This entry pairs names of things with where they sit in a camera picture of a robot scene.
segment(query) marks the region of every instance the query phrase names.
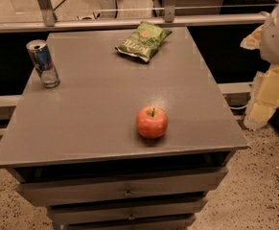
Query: blue soda can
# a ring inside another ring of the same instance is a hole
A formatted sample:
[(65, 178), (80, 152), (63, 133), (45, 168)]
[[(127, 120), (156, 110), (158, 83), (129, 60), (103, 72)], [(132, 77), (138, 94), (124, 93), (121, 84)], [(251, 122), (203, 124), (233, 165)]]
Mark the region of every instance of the blue soda can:
[(59, 85), (60, 79), (46, 42), (34, 40), (29, 42), (26, 48), (43, 86), (52, 88)]

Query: bag of chips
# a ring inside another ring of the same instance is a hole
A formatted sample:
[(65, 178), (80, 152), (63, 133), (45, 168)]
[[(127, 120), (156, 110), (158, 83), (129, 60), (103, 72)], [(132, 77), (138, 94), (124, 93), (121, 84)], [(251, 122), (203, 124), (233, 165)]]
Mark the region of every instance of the bag of chips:
[(171, 31), (152, 23), (141, 22), (136, 31), (115, 48), (122, 54), (139, 57), (145, 62), (149, 62), (158, 51), (161, 43), (171, 33)]

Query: red apple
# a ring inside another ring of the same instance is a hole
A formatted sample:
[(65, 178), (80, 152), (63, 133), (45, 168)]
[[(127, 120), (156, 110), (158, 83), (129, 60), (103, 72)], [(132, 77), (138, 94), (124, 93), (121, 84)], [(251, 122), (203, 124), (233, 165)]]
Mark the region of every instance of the red apple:
[(139, 110), (136, 126), (139, 134), (145, 138), (155, 139), (162, 136), (168, 126), (166, 112), (157, 106), (146, 106)]

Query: terrazzo floor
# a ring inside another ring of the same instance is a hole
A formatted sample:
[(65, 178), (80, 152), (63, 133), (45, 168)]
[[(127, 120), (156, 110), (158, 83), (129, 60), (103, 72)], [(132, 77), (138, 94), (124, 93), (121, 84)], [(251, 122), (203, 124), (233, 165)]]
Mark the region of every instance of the terrazzo floor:
[[(229, 161), (228, 175), (187, 230), (279, 230), (279, 134), (270, 125), (243, 130), (250, 146)], [(35, 208), (14, 189), (17, 182), (0, 170), (0, 230), (53, 229), (43, 207)]]

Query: drawer knob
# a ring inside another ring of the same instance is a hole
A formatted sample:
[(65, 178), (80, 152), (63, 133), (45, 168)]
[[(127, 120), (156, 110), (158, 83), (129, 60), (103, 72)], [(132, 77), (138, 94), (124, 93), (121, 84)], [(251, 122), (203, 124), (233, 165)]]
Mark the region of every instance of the drawer knob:
[(127, 192), (124, 193), (124, 197), (133, 197), (133, 193), (130, 191), (130, 189), (127, 189)]
[(135, 220), (135, 219), (136, 219), (136, 217), (133, 216), (132, 214), (130, 214), (130, 216), (128, 217), (128, 220)]

